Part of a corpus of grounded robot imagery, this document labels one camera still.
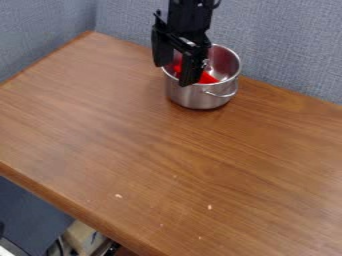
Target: pot handle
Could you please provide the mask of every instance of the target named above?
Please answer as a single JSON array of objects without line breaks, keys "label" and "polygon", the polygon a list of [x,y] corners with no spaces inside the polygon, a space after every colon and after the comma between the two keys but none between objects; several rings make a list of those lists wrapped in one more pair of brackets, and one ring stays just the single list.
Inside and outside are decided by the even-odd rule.
[{"label": "pot handle", "polygon": [[232,82],[232,86],[234,86],[234,91],[232,91],[232,93],[230,93],[230,94],[216,94],[216,93],[214,93],[214,92],[210,92],[207,89],[204,89],[203,88],[203,90],[202,90],[202,92],[203,93],[206,93],[207,95],[211,95],[211,96],[214,96],[214,97],[218,97],[218,98],[230,98],[230,97],[232,97],[235,94],[236,94],[236,92],[238,92],[238,79]]}]

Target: red object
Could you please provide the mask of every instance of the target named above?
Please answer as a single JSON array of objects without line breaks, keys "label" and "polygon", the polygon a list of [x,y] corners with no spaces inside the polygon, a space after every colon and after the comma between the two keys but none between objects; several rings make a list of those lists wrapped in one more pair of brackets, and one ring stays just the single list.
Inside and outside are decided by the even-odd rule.
[{"label": "red object", "polygon": [[[182,72],[182,67],[180,67],[180,65],[182,65],[182,64],[178,64],[178,65],[174,66],[174,70],[175,70],[175,72],[176,72],[176,78],[180,77],[180,72]],[[198,83],[199,83],[199,84],[214,84],[214,83],[216,83],[216,82],[219,82],[219,80],[218,80],[214,76],[211,76],[211,75],[208,74],[208,72],[203,71]]]}]

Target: stainless steel pot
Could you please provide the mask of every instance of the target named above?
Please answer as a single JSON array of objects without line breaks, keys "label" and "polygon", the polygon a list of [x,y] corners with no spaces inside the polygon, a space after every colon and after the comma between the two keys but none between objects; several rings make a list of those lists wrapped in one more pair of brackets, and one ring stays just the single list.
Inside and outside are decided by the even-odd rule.
[{"label": "stainless steel pot", "polygon": [[162,68],[166,74],[167,97],[180,106],[191,109],[212,109],[224,105],[238,92],[238,76],[240,74],[238,54],[220,45],[212,45],[206,71],[219,82],[192,84],[186,87],[179,86],[174,71],[180,57],[182,55],[175,53],[174,63]]}]

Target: robotic arm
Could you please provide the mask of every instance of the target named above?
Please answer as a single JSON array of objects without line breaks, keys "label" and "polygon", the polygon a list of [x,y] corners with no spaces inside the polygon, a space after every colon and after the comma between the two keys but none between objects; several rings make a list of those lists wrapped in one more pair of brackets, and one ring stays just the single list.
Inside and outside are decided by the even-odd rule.
[{"label": "robotic arm", "polygon": [[168,12],[156,11],[152,27],[154,62],[158,67],[174,60],[174,49],[182,55],[182,87],[199,81],[207,65],[210,39],[206,31],[210,29],[211,16],[219,7],[218,0],[170,0]]}]

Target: pot rim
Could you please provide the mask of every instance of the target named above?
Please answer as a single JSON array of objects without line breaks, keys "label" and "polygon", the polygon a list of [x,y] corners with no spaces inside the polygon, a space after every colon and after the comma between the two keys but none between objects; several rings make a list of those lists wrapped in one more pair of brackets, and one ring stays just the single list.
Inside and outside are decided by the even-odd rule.
[{"label": "pot rim", "polygon": [[[220,85],[220,84],[224,84],[224,83],[227,83],[227,82],[234,81],[234,80],[236,79],[236,77],[239,76],[239,74],[240,74],[240,71],[242,71],[242,63],[240,63],[240,57],[239,57],[239,55],[236,54],[236,52],[232,51],[228,47],[222,46],[222,45],[219,45],[219,44],[212,44],[212,46],[216,46],[216,47],[219,47],[219,48],[227,50],[230,53],[232,53],[232,55],[235,56],[235,58],[236,58],[236,60],[238,60],[238,63],[239,63],[238,71],[235,72],[234,76],[231,76],[228,79],[224,79],[224,80],[222,80],[222,81],[219,81],[219,82],[216,82],[216,83],[211,83],[211,84],[199,84],[199,83],[195,83],[195,84],[191,84],[191,85],[195,85],[195,86]],[[172,76],[172,75],[167,72],[167,70],[166,70],[164,67],[162,67],[162,70],[163,70],[164,74],[166,74],[172,80],[179,81],[179,79],[178,79],[175,76]]]}]

